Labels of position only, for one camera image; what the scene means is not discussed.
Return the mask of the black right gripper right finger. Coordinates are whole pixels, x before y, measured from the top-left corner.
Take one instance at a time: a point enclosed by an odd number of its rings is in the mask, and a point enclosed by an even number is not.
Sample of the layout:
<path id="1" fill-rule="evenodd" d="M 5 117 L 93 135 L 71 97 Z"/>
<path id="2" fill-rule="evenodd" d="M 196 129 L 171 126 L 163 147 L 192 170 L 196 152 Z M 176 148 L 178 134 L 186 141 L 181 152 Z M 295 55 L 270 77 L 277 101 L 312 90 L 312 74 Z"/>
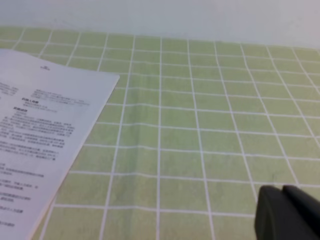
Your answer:
<path id="1" fill-rule="evenodd" d="M 282 192 L 289 199 L 303 222 L 320 239 L 320 201 L 293 185 L 284 185 Z"/>

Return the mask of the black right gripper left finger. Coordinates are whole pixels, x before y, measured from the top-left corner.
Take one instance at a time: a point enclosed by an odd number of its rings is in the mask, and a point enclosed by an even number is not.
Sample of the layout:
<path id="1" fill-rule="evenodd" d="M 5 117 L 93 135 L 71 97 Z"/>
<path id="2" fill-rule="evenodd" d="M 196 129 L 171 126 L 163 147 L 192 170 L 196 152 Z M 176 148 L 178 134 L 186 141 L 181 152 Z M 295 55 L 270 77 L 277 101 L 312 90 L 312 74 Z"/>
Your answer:
<path id="1" fill-rule="evenodd" d="M 279 188 L 259 189 L 254 220 L 258 240 L 306 240 L 308 226 Z"/>

